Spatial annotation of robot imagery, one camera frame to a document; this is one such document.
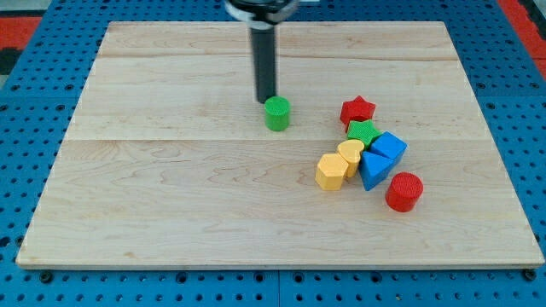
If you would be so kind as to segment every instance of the wood grain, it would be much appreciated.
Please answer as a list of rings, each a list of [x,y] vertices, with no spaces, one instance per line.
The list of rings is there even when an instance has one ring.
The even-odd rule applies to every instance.
[[[17,257],[25,269],[502,269],[543,255],[438,22],[285,23],[283,132],[253,100],[241,23],[114,22]],[[322,191],[341,103],[409,144],[387,181]]]

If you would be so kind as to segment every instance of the green block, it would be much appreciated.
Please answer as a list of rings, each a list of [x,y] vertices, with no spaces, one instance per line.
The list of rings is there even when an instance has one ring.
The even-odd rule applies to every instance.
[[[374,122],[371,119],[363,122],[352,120],[349,123],[347,131],[347,139],[356,139],[364,143],[364,149],[368,150],[372,142],[381,135],[381,131],[374,127]]]
[[[290,125],[290,102],[273,96],[265,101],[265,126],[273,131],[283,131]]]

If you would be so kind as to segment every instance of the black cylindrical rod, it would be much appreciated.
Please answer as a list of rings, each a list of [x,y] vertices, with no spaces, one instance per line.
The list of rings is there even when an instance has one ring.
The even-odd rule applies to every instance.
[[[250,29],[253,48],[254,87],[260,103],[276,96],[275,27],[267,30]]]

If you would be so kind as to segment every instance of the green cylinder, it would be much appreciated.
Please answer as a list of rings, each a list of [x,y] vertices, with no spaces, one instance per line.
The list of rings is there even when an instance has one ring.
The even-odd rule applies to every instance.
[[[273,131],[283,131],[290,125],[290,102],[273,96],[265,101],[265,126]]]

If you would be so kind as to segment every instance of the red cylinder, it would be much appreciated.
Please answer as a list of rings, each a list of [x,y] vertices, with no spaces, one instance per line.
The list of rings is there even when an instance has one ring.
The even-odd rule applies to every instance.
[[[401,172],[392,178],[386,191],[386,203],[399,212],[411,211],[423,193],[423,183],[414,174]]]

